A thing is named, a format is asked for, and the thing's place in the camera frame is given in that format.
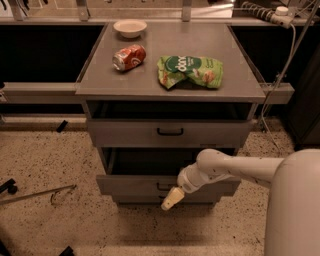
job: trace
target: chip bag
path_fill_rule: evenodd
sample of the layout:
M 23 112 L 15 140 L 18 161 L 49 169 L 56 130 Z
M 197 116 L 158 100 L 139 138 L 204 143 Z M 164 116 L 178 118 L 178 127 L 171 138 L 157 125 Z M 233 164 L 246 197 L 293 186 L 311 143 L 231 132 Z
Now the chip bag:
M 207 57 L 161 56 L 157 65 L 159 81 L 167 89 L 184 80 L 219 88 L 223 76 L 222 62 Z

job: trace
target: speckled floor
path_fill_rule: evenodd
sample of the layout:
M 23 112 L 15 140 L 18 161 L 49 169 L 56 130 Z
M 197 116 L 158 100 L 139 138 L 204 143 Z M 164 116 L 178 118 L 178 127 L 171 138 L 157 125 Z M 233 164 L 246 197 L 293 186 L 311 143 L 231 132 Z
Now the speckled floor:
M 277 119 L 269 121 L 282 157 L 293 143 Z M 268 134 L 254 127 L 239 155 L 277 157 Z M 103 174 L 86 131 L 0 131 L 0 183 L 14 178 L 15 196 L 76 184 L 74 191 L 0 206 L 0 239 L 14 256 L 263 255 L 268 190 L 243 181 L 214 207 L 117 206 L 101 196 Z M 6 192 L 0 201 L 14 198 Z

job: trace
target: black cable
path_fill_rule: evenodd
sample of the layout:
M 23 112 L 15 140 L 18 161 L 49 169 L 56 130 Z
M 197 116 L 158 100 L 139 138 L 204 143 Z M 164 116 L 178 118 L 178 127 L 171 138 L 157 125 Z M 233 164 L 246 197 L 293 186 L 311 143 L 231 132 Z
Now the black cable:
M 29 8 L 29 0 L 23 0 L 23 4 L 24 4 L 24 6 L 26 7 L 26 9 L 29 11 L 30 10 L 30 8 Z
M 21 11 L 23 12 L 23 14 L 27 17 L 28 15 L 27 15 L 26 11 L 24 10 L 24 8 L 21 6 L 20 1 L 17 1 L 17 3 L 18 3 L 18 6 L 19 6 L 20 10 L 21 10 Z
M 6 11 L 6 10 L 7 10 L 7 5 L 6 5 L 6 3 L 4 2 L 4 0 L 0 0 L 0 2 L 1 2 L 2 5 L 3 5 L 3 9 Z

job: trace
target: drawer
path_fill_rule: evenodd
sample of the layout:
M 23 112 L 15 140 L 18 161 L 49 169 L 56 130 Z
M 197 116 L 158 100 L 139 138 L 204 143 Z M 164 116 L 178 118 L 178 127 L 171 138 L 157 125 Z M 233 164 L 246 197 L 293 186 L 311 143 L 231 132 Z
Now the drawer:
M 162 203 L 177 184 L 180 169 L 195 162 L 202 149 L 186 148 L 103 148 L 107 175 L 96 180 L 102 195 L 116 203 Z M 187 194 L 184 203 L 214 204 L 223 195 L 233 195 L 240 180 L 231 178 Z
M 102 195 L 110 195 L 118 204 L 161 204 L 176 176 L 98 175 L 96 177 Z M 192 194 L 186 194 L 181 203 L 215 204 L 222 196 L 232 196 L 239 179 L 230 178 L 216 184 L 205 185 Z
M 86 101 L 93 120 L 247 120 L 252 103 L 171 101 Z
M 251 121 L 89 121 L 97 147 L 215 147 L 240 148 Z

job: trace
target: red soda can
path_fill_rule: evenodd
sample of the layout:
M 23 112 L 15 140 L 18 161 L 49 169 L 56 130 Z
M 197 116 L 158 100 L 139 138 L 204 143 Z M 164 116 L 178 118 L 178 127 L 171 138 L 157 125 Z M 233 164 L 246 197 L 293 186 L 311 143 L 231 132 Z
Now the red soda can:
M 134 44 L 123 48 L 113 55 L 113 66 L 120 71 L 129 70 L 140 65 L 146 57 L 146 50 L 142 45 Z

